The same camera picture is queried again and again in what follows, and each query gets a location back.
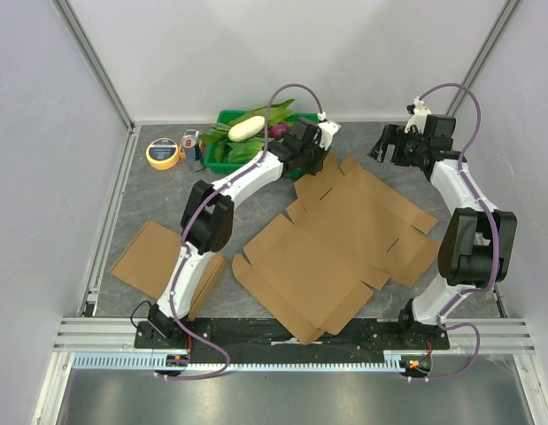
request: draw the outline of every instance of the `cable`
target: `cable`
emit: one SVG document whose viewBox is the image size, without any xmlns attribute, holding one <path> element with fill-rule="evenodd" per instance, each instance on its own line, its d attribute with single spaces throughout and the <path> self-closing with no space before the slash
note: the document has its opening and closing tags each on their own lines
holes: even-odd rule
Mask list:
<svg viewBox="0 0 548 425">
<path fill-rule="evenodd" d="M 151 308 L 151 302 L 148 301 L 147 299 L 144 299 L 144 301 L 142 301 L 140 304 L 138 304 L 136 306 L 136 308 L 134 309 L 134 311 L 132 312 L 132 314 L 130 314 L 130 323 L 132 323 L 132 326 L 135 327 L 136 329 L 138 329 L 138 327 L 136 326 L 136 324 L 134 323 L 134 314 L 135 312 L 138 311 L 138 309 L 143 305 L 143 304 L 148 304 Z"/>
<path fill-rule="evenodd" d="M 185 332 L 186 334 L 188 334 L 188 335 L 192 336 L 193 338 L 195 338 L 197 341 L 200 341 L 201 343 L 208 345 L 209 347 L 213 348 L 214 350 L 216 350 L 217 352 L 222 354 L 222 356 L 225 359 L 225 364 L 221 369 L 215 370 L 215 371 L 210 372 L 208 374 L 193 375 L 193 376 L 164 376 L 164 375 L 161 375 L 161 374 L 157 374 L 157 376 L 159 376 L 159 377 L 163 377 L 165 379 L 170 379 L 170 380 L 175 380 L 175 381 L 195 381 L 195 380 L 199 380 L 199 379 L 212 378 L 214 376 L 222 375 L 228 369 L 228 366 L 230 366 L 230 356 L 228 355 L 228 353 L 224 349 L 219 347 L 217 344 L 214 344 L 211 341 L 207 341 L 203 337 L 197 335 L 195 332 L 193 332 L 192 330 L 187 328 L 181 322 L 180 318 L 177 317 L 177 312 L 175 311 L 175 305 L 174 305 L 175 287 L 177 286 L 177 282 L 179 281 L 179 276 L 181 275 L 181 271 L 183 270 L 183 268 L 185 267 L 185 264 L 187 263 L 187 260 L 191 256 L 191 249 L 189 248 L 188 245 L 185 244 L 187 242 L 187 235 L 189 234 L 189 231 L 191 230 L 191 228 L 195 224 L 195 221 L 197 220 L 199 214 L 206 208 L 206 206 L 215 197 L 217 197 L 221 193 L 222 190 L 229 187 L 229 185 L 232 185 L 234 182 L 236 182 L 238 179 L 245 176 L 250 171 L 256 169 L 259 166 L 261 166 L 261 163 L 264 161 L 264 159 L 266 158 L 266 154 L 267 154 L 267 145 L 268 145 L 267 121 L 269 119 L 270 109 L 271 109 L 272 104 L 274 103 L 274 100 L 277 97 L 277 95 L 279 95 L 285 89 L 289 89 L 289 88 L 292 88 L 292 87 L 297 87 L 297 88 L 304 89 L 304 90 L 308 91 L 311 94 L 311 96 L 313 96 L 313 99 L 315 99 L 315 102 L 317 103 L 317 106 L 319 107 L 319 112 L 320 113 L 323 112 L 322 106 L 320 104 L 320 100 L 317 97 L 317 95 L 311 89 L 309 89 L 307 86 L 305 86 L 304 84 L 291 83 L 291 84 L 286 84 L 286 85 L 280 87 L 279 89 L 277 89 L 274 92 L 274 94 L 272 95 L 272 97 L 270 97 L 270 100 L 267 101 L 267 104 L 266 104 L 266 113 L 265 113 L 265 117 L 264 117 L 266 119 L 266 124 L 264 126 L 264 137 L 265 137 L 265 139 L 264 139 L 264 149 L 263 149 L 262 154 L 260 155 L 258 161 L 256 161 L 252 166 L 248 167 L 246 170 L 242 171 L 239 175 L 234 177 L 229 183 L 224 184 L 220 188 L 216 189 L 213 193 L 211 193 L 211 195 L 209 195 L 201 203 L 201 205 L 195 210 L 195 212 L 193 213 L 191 219 L 188 221 L 187 225 L 185 226 L 185 229 L 183 229 L 183 232 L 181 234 L 181 246 L 185 247 L 186 252 L 185 252 L 185 257 L 183 257 L 183 260 L 181 261 L 179 267 L 177 267 L 177 272 L 173 276 L 172 285 L 171 285 L 171 288 L 170 288 L 170 291 L 169 291 L 170 292 L 169 293 L 170 310 L 171 310 L 172 315 L 174 317 L 175 323 L 177 323 L 177 326 L 179 326 L 181 328 L 181 330 L 183 330 L 183 332 Z"/>
<path fill-rule="evenodd" d="M 425 355 L 425 359 L 431 359 L 431 356 L 433 354 L 433 343 L 430 340 L 427 340 L 427 354 Z"/>
<path fill-rule="evenodd" d="M 420 372 L 424 375 L 429 375 L 431 373 L 431 371 L 433 370 L 433 358 L 429 357 L 428 362 L 429 362 L 429 369 L 428 370 L 422 369 L 419 366 L 413 366 L 412 369 L 415 369 L 416 371 L 418 371 L 418 372 Z"/>
<path fill-rule="evenodd" d="M 478 103 L 478 99 L 476 98 L 475 94 L 470 89 L 468 89 L 467 87 L 463 86 L 462 84 L 458 84 L 456 82 L 446 82 L 445 84 L 440 84 L 438 86 L 435 86 L 434 88 L 429 89 L 425 93 L 423 93 L 420 96 L 420 99 L 423 100 L 423 98 L 430 95 L 434 91 L 445 88 L 445 87 L 455 87 L 457 89 L 463 90 L 464 92 L 466 92 L 470 96 L 470 98 L 472 99 L 472 101 L 475 104 L 475 108 L 476 108 L 475 131 L 470 136 L 470 139 L 468 140 L 467 144 L 465 144 L 465 146 L 462 148 L 462 151 L 460 151 L 459 160 L 458 160 L 458 169 L 459 169 L 459 174 L 462 177 L 462 180 L 464 181 L 464 183 L 468 187 L 468 190 L 470 190 L 470 193 L 472 193 L 473 197 L 475 198 L 475 201 L 484 210 L 484 212 L 486 214 L 486 217 L 488 218 L 488 222 L 490 224 L 490 230 L 491 230 L 491 233 L 492 233 L 492 269 L 490 271 L 490 279 L 488 280 L 488 284 L 486 285 L 486 287 L 484 287 L 482 289 L 462 290 L 461 292 L 459 292 L 457 294 L 456 297 L 454 297 L 449 303 L 447 303 L 445 307 L 443 307 L 443 309 L 438 313 L 438 315 L 436 317 L 436 322 L 437 322 L 438 327 L 440 329 L 444 330 L 445 332 L 455 330 L 455 329 L 458 329 L 458 328 L 464 328 L 464 327 L 472 328 L 472 330 L 476 334 L 475 352 L 473 353 L 473 355 L 470 358 L 470 360 L 468 361 L 468 363 L 462 369 L 460 369 L 458 372 L 454 372 L 454 373 L 448 374 L 448 375 L 433 376 L 433 377 L 430 377 L 430 378 L 414 378 L 417 381 L 425 381 L 425 382 L 428 382 L 428 381 L 441 381 L 443 379 L 449 379 L 449 378 L 454 378 L 454 377 L 457 377 L 457 376 L 461 376 L 461 375 L 465 374 L 474 365 L 474 363 L 476 362 L 476 359 L 478 359 L 478 353 L 480 352 L 480 331 L 478 330 L 476 325 L 474 323 L 470 323 L 470 322 L 463 322 L 463 323 L 459 323 L 457 325 L 446 327 L 442 323 L 442 317 L 445 314 L 447 314 L 449 312 L 449 310 L 451 310 L 452 307 L 454 305 L 456 305 L 456 303 L 458 303 L 460 301 L 460 299 L 463 298 L 463 296 L 465 296 L 466 294 L 490 292 L 494 288 L 494 285 L 496 284 L 496 278 L 498 276 L 498 267 L 499 267 L 500 242 L 499 242 L 499 238 L 498 238 L 498 227 L 496 225 L 496 221 L 494 220 L 494 216 L 492 215 L 490 209 L 488 208 L 486 203 L 482 200 L 482 197 L 480 196 L 480 193 L 478 193 L 478 189 L 475 188 L 474 184 L 470 181 L 470 179 L 467 176 L 467 172 L 464 170 L 464 168 L 462 166 L 462 164 L 463 164 L 462 161 L 465 157 L 465 153 L 467 152 L 468 148 L 470 148 L 472 143 L 475 141 L 475 138 L 478 135 L 478 130 L 480 129 L 480 124 L 482 122 L 482 111 L 480 109 L 480 104 Z"/>
</svg>

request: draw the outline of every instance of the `tape roll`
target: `tape roll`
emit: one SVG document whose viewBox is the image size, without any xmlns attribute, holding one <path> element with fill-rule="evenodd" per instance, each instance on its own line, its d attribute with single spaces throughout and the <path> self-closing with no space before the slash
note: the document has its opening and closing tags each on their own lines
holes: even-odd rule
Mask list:
<svg viewBox="0 0 548 425">
<path fill-rule="evenodd" d="M 167 137 L 153 141 L 146 149 L 146 158 L 156 170 L 168 170 L 177 164 L 179 157 L 185 158 L 181 147 Z"/>
</svg>

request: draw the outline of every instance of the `green leafy vegetable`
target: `green leafy vegetable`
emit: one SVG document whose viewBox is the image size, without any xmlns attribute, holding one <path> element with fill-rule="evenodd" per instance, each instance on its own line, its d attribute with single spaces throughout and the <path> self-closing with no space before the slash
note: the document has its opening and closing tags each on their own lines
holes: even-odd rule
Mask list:
<svg viewBox="0 0 548 425">
<path fill-rule="evenodd" d="M 212 127 L 216 130 L 222 130 L 225 133 L 228 133 L 228 130 L 230 130 L 230 126 L 223 124 L 222 122 L 217 122 L 216 124 L 213 124 Z"/>
<path fill-rule="evenodd" d="M 280 111 L 289 111 L 288 109 L 288 106 L 290 104 L 292 104 L 293 102 L 295 102 L 295 99 L 288 99 L 286 100 L 285 102 L 282 102 L 280 104 L 273 104 L 271 107 L 270 107 L 270 120 L 268 120 L 267 122 L 267 125 L 269 127 L 272 126 L 271 124 L 271 119 L 274 117 L 274 116 L 277 116 L 278 113 L 280 113 Z M 247 113 L 245 113 L 243 116 L 235 119 L 235 120 L 232 120 L 228 123 L 228 125 L 230 127 L 233 127 L 235 126 L 236 124 L 240 123 L 240 122 L 243 122 L 243 121 L 246 121 L 248 118 L 251 118 L 251 117 L 256 117 L 256 116 L 265 116 L 266 115 L 266 107 L 265 106 L 262 106 L 261 108 L 258 108 L 258 109 L 254 109 L 253 111 L 248 111 Z M 285 118 L 282 118 L 280 121 L 276 122 L 276 124 L 278 124 L 279 122 L 281 122 L 282 120 L 285 120 Z"/>
<path fill-rule="evenodd" d="M 205 133 L 201 134 L 199 137 L 203 143 L 216 143 L 225 139 L 223 135 L 206 135 Z"/>
<path fill-rule="evenodd" d="M 212 129 L 212 130 L 211 130 L 211 135 L 212 135 L 213 137 L 216 137 L 217 139 L 222 139 L 222 138 L 226 137 L 226 135 L 225 135 L 224 133 L 222 133 L 222 132 L 220 132 L 220 131 L 217 131 L 217 130 L 215 130 L 215 129 Z"/>
<path fill-rule="evenodd" d="M 227 139 L 224 139 L 221 142 L 218 142 L 216 146 L 214 147 L 214 161 L 215 162 L 222 162 L 224 159 L 224 154 L 227 149 Z"/>
<path fill-rule="evenodd" d="M 264 141 L 258 137 L 242 143 L 227 143 L 230 148 L 228 162 L 232 164 L 243 164 L 250 161 L 264 148 Z"/>
<path fill-rule="evenodd" d="M 267 121 L 268 127 L 277 126 L 280 122 L 286 120 L 291 115 L 293 115 L 293 111 L 291 109 L 278 109 L 275 110 L 275 113 L 270 114 L 270 118 Z"/>
</svg>

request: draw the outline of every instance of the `flattened cardboard box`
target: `flattened cardboard box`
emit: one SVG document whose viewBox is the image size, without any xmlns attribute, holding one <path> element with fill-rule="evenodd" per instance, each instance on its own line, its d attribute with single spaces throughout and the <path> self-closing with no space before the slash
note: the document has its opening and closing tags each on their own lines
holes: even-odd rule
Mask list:
<svg viewBox="0 0 548 425">
<path fill-rule="evenodd" d="M 236 279 L 299 341 L 337 334 L 393 279 L 411 288 L 435 259 L 436 219 L 336 154 L 295 183 L 297 201 L 233 259 Z"/>
<path fill-rule="evenodd" d="M 166 290 L 169 277 L 179 256 L 181 236 L 148 221 L 111 268 L 111 274 L 149 297 L 158 299 Z M 199 280 L 189 310 L 189 319 L 197 317 L 218 280 L 227 261 L 216 254 Z"/>
</svg>

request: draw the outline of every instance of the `white panel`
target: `white panel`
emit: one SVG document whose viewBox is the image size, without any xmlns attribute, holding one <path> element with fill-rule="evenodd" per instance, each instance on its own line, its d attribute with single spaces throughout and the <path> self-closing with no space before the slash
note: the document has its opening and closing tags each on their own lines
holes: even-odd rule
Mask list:
<svg viewBox="0 0 548 425">
<path fill-rule="evenodd" d="M 310 85 L 333 118 L 361 120 L 403 118 L 415 96 L 461 81 L 503 0 L 71 3 L 135 120 L 213 121 L 288 82 Z M 453 94 L 433 95 L 434 110 Z"/>
<path fill-rule="evenodd" d="M 0 424 L 29 423 L 126 140 L 48 0 L 0 0 Z"/>
<path fill-rule="evenodd" d="M 518 218 L 500 290 L 510 313 L 526 319 L 548 374 L 548 0 L 523 2 L 475 94 L 482 130 L 467 154 L 470 170 L 484 194 Z M 471 101 L 458 119 L 461 145 L 475 125 Z"/>
</svg>

